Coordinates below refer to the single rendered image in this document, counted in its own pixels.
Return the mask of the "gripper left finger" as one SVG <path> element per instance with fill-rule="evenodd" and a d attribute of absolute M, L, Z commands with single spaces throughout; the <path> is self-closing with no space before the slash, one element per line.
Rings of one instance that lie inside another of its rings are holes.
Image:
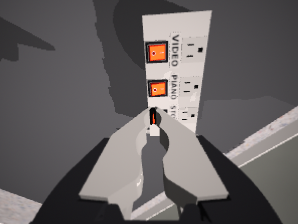
<path fill-rule="evenodd" d="M 147 143 L 153 107 L 100 141 L 55 186 L 31 224 L 88 224 L 101 221 L 108 204 L 130 220 L 142 194 L 141 150 Z"/>

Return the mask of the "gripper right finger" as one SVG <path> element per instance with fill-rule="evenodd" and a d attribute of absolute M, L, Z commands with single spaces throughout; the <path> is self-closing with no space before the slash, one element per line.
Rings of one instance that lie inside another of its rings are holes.
<path fill-rule="evenodd" d="M 252 180 L 202 135 L 159 107 L 154 122 L 165 148 L 163 183 L 177 205 L 196 204 L 201 221 L 214 224 L 283 224 Z"/>

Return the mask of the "white power strip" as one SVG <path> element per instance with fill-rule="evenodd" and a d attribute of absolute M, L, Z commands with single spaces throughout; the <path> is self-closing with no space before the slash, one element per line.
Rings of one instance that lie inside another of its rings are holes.
<path fill-rule="evenodd" d="M 144 15 L 148 107 L 195 133 L 212 11 Z"/>

